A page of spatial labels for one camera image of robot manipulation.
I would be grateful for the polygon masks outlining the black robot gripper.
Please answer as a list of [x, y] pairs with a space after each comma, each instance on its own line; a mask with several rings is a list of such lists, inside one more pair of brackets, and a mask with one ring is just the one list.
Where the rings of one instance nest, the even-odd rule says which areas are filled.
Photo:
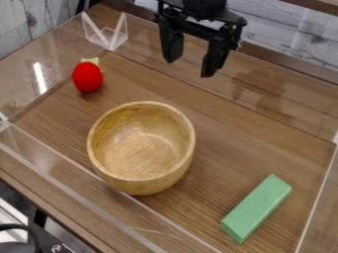
[[158, 0], [163, 57], [174, 63], [183, 53], [182, 32], [209, 40], [201, 77], [211, 77], [223, 67], [230, 48], [237, 49], [247, 20], [226, 7], [227, 0]]

